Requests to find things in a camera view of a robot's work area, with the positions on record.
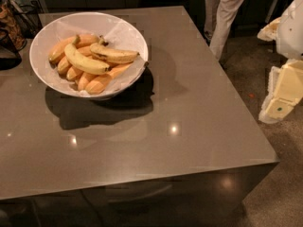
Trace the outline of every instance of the bunch of bananas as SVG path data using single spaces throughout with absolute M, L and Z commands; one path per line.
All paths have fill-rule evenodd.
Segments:
M 77 84 L 79 91 L 97 95 L 124 72 L 139 55 L 137 51 L 107 47 L 102 36 L 81 34 L 56 43 L 48 60 L 58 74 Z

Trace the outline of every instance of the table top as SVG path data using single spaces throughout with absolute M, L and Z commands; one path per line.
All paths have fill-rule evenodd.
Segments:
M 141 31 L 148 68 L 111 100 L 64 96 L 33 73 L 29 40 L 0 71 L 0 200 L 278 162 L 183 7 L 103 12 Z

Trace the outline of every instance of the leg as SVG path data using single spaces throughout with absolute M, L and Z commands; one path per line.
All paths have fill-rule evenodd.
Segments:
M 218 60 L 221 58 L 230 27 L 243 1 L 244 0 L 220 0 L 217 11 L 217 25 L 209 46 Z
M 211 40 L 216 27 L 217 9 L 220 0 L 205 0 L 205 28 L 204 33 Z

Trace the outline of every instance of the concrete floor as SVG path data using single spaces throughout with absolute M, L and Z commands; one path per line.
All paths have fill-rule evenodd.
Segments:
M 223 64 L 226 74 L 257 120 L 280 158 L 279 165 L 245 198 L 242 205 L 221 225 L 232 227 L 303 226 L 303 103 L 282 122 L 268 125 L 258 121 L 267 95 L 272 66 L 285 58 L 273 43 L 257 36 L 229 38 Z

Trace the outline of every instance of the white bowl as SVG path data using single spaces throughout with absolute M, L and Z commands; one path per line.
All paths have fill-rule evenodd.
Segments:
M 75 90 L 75 83 L 61 78 L 48 61 L 48 52 L 55 43 L 81 33 L 103 35 L 109 42 L 108 46 L 140 53 L 132 65 L 98 95 Z M 134 26 L 113 15 L 100 12 L 74 13 L 51 22 L 36 35 L 29 51 L 33 71 L 47 86 L 65 95 L 96 99 L 111 98 L 131 86 L 143 73 L 148 56 L 146 41 Z

